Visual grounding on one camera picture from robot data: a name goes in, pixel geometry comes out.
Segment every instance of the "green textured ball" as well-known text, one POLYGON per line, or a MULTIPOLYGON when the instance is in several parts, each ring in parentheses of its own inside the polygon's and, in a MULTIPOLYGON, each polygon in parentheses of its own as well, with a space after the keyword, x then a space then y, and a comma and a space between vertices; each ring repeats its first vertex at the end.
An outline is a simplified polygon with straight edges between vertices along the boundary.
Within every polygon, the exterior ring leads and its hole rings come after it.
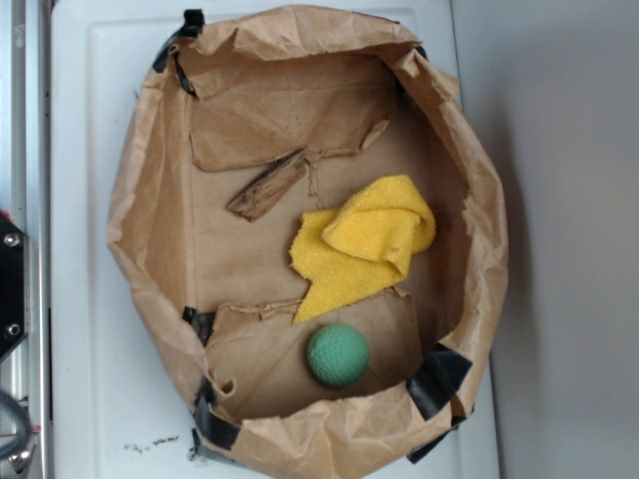
POLYGON ((353 386, 368 366, 368 342, 354 327, 329 324, 316 332, 307 350, 315 377, 330 387, 353 386))

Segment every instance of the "black electrical tape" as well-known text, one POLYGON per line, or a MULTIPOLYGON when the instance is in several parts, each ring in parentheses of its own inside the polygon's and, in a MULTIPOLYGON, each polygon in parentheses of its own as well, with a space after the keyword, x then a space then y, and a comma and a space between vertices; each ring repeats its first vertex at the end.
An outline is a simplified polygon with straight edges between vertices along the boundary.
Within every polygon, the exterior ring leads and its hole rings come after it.
POLYGON ((216 416, 209 409, 209 404, 216 403, 216 394, 208 380, 204 380, 198 399, 196 401, 196 412, 193 415, 196 426, 200 433, 212 444, 231 450, 238 440, 241 427, 216 416))
POLYGON ((198 38, 202 33, 203 27, 204 13, 202 13, 202 10, 186 10, 184 12, 184 25, 162 46, 155 62, 153 62, 153 69, 157 73, 164 72, 164 69, 167 68, 167 64, 169 63, 169 52, 171 50, 171 46, 176 42, 176 40, 183 38, 198 38))
POLYGON ((423 446, 419 446, 419 447, 413 449, 410 452, 410 454, 408 454, 406 456, 406 458, 411 463, 416 464, 421 459, 426 457, 430 453, 430 451, 432 451, 437 445, 439 445, 439 443, 441 441, 443 441, 443 439, 448 435, 448 433, 450 433, 451 431, 456 430, 459 427, 459 424, 461 424, 464 420, 465 420, 465 418, 463 418, 463 417, 452 416, 452 429, 450 431, 444 432, 442 435, 440 435, 435 440, 430 441, 428 444, 425 444, 423 446))
POLYGON ((406 389, 425 421, 450 402, 471 366, 468 359, 438 344, 408 378, 406 389))
POLYGON ((214 312, 198 312, 196 309, 187 306, 182 313, 182 319, 195 330, 202 342, 202 346, 206 346, 213 332, 213 321, 216 319, 216 314, 214 312))
POLYGON ((196 94, 193 85, 191 85, 191 82, 187 78, 187 74, 184 73, 184 69, 182 68, 182 65, 180 65, 180 62, 178 60, 180 58, 180 52, 175 52, 172 57, 174 62, 176 63, 176 73, 178 74, 178 81, 180 82, 180 86, 189 95, 197 98, 198 95, 196 94))
POLYGON ((417 53, 419 55, 421 55, 423 58, 425 58, 426 60, 428 60, 428 55, 426 55, 426 51, 424 50, 424 48, 421 45, 417 45, 415 47, 415 50, 417 50, 417 53))

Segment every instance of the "white wall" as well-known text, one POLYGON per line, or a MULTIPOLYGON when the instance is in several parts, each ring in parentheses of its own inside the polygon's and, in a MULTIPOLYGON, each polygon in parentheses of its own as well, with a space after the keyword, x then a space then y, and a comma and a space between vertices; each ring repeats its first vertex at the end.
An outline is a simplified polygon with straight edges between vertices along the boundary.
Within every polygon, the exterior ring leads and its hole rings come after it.
POLYGON ((504 181, 504 479, 639 477, 639 1, 452 0, 504 181))

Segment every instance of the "piece of wood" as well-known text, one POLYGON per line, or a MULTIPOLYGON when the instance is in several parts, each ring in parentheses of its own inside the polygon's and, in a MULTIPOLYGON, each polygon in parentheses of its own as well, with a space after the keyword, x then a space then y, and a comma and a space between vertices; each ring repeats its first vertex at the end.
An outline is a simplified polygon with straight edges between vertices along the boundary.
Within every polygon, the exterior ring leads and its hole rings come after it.
POLYGON ((227 209, 250 222, 267 213, 307 172, 306 147, 275 162, 234 197, 227 209))

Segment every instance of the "brown paper bag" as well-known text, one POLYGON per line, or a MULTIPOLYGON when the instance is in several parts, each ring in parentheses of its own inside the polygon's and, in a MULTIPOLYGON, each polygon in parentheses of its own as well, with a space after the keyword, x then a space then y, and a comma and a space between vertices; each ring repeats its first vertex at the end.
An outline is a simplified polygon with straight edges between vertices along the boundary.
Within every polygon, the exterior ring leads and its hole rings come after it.
POLYGON ((187 20, 144 83, 108 241, 204 444, 282 478, 358 478, 418 458, 470 415, 507 283, 501 184, 457 82, 408 30, 375 17, 289 6, 187 20), (304 177, 262 218, 226 208, 301 148, 304 177), (308 288, 288 253, 301 214, 396 174, 434 212, 432 247, 397 288, 288 326, 308 288), (207 344, 185 307, 218 312, 207 344), (392 358, 338 392, 312 382, 301 357, 335 321, 356 322, 392 358))

